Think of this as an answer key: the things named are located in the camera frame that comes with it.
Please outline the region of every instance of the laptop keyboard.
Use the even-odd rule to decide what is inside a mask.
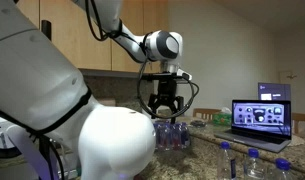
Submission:
[[[272,138],[272,137],[266,137],[263,135],[256,135],[256,134],[251,134],[251,133],[246,133],[246,132],[239,132],[239,131],[233,131],[233,134],[252,138],[252,139],[257,139],[269,143],[274,143],[274,144],[281,144],[284,142],[284,139],[278,139],[278,138]]]

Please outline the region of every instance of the box of bottles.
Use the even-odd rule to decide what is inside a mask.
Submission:
[[[232,119],[232,115],[226,113],[217,113],[217,114],[213,114],[212,116],[212,122],[215,125],[230,126],[231,119]]]
[[[190,146],[190,135],[186,123],[155,122],[153,125],[156,132],[156,150],[180,150]]]

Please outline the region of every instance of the black cable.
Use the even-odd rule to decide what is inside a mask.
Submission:
[[[42,135],[39,137],[39,141],[40,141],[39,151],[43,155],[44,159],[46,160],[46,162],[48,164],[51,180],[54,180],[52,163],[51,163],[51,158],[50,158],[50,147],[49,147],[51,144],[50,139],[48,137]]]
[[[142,80],[142,75],[143,75],[143,72],[144,72],[144,69],[145,69],[145,66],[147,64],[147,59],[145,60],[145,62],[142,64],[141,66],[141,69],[139,71],[139,77],[138,77],[138,82],[137,82],[137,96],[138,96],[138,99],[139,99],[139,103],[141,105],[141,107],[146,111],[148,112],[150,115],[154,116],[154,117],[157,117],[157,118],[161,118],[161,119],[170,119],[170,118],[175,118],[175,117],[178,117],[180,115],[182,115],[183,113],[185,113],[191,106],[191,104],[193,103],[193,100],[194,100],[194,97],[199,93],[199,86],[193,82],[191,82],[190,80],[188,80],[187,78],[185,77],[182,77],[183,79],[185,79],[190,87],[191,87],[191,98],[189,99],[188,103],[186,103],[184,105],[184,108],[181,109],[180,111],[176,112],[175,114],[172,114],[171,116],[160,116],[160,115],[157,115],[156,113],[153,113],[147,106],[146,104],[143,102],[143,99],[142,99],[142,96],[141,96],[141,93],[140,93],[140,85],[141,85],[141,80]]]
[[[91,33],[96,40],[105,41],[108,38],[108,36],[106,34],[103,34],[101,21],[100,21],[100,18],[99,18],[99,13],[98,13],[98,10],[96,9],[94,0],[91,0],[91,5],[92,5],[93,11],[94,11],[97,26],[99,28],[100,37],[98,37],[96,35],[96,33],[94,32],[93,26],[92,26],[92,21],[91,21],[91,17],[90,17],[90,10],[89,10],[89,0],[85,0],[85,12],[86,12],[86,17],[87,17],[87,20],[88,20],[88,24],[89,24]]]
[[[65,180],[65,176],[64,176],[64,168],[63,168],[63,164],[62,164],[62,160],[60,158],[59,153],[56,151],[54,145],[52,143],[50,143],[50,148],[52,149],[52,151],[55,154],[55,157],[57,158],[58,162],[59,162],[59,166],[60,166],[60,171],[61,171],[61,180]]]

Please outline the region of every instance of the cabinet door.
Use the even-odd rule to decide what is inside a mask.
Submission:
[[[168,31],[168,1],[144,0],[144,34],[158,30]],[[146,73],[158,73],[160,62],[149,63]]]
[[[39,0],[20,0],[17,6],[37,28],[40,28]]]
[[[134,34],[143,35],[143,0],[124,0],[120,14],[123,24]],[[138,72],[140,64],[116,42],[112,41],[112,70]]]
[[[52,23],[53,44],[74,66],[111,70],[111,40],[95,40],[85,11],[71,0],[40,0],[40,20]]]

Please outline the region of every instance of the clear bottle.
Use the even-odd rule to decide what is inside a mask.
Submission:
[[[160,133],[159,133],[159,123],[153,123],[154,131],[155,131],[155,150],[158,150],[159,142],[160,142]]]
[[[276,169],[273,171],[273,180],[293,180],[294,178],[290,172],[290,162],[277,158],[275,160]]]
[[[185,122],[181,124],[181,144],[182,148],[187,148],[191,144],[189,129]]]
[[[159,128],[160,133],[160,142],[158,145],[158,150],[165,151],[165,150],[171,150],[171,128],[169,123],[165,123],[160,126]]]
[[[181,146],[181,125],[174,124],[172,125],[172,149],[173,150],[180,150]]]
[[[217,163],[217,179],[236,179],[235,155],[230,149],[230,144],[228,142],[222,142],[220,145]]]
[[[248,156],[243,165],[244,179],[265,179],[266,168],[259,159],[259,151],[254,148],[248,150]]]

